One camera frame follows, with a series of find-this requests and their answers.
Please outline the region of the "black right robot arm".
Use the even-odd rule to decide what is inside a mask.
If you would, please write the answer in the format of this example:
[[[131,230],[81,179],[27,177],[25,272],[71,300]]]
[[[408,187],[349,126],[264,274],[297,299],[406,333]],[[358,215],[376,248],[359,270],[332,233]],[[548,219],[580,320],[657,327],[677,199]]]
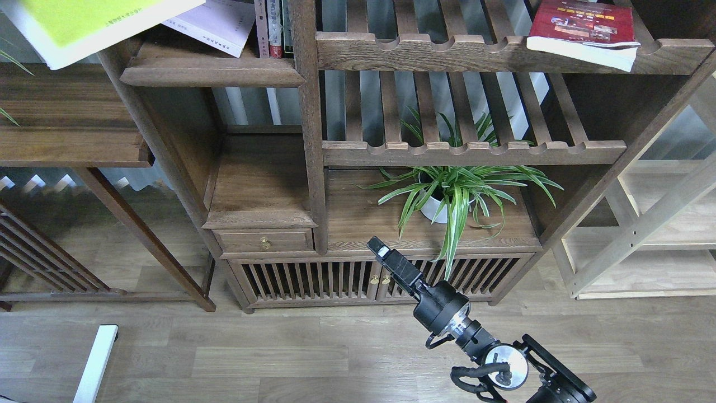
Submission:
[[[373,237],[368,248],[389,270],[397,285],[417,301],[414,317],[431,332],[426,347],[433,349],[455,341],[476,367],[453,367],[450,378],[461,390],[482,401],[502,402],[500,390],[522,387],[532,365],[540,373],[541,385],[531,402],[591,402],[596,394],[529,335],[522,341],[504,344],[468,317],[468,298],[441,280],[428,285],[414,264],[399,251]]]

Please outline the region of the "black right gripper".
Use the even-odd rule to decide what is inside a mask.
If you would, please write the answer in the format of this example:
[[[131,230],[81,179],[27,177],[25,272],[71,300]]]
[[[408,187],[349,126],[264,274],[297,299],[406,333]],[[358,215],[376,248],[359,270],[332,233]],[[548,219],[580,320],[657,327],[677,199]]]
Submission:
[[[467,318],[470,307],[466,296],[445,280],[433,286],[425,283],[422,273],[412,263],[377,236],[368,240],[366,247],[391,272],[397,285],[418,301],[413,314],[422,326],[435,336],[462,336],[470,324]]]

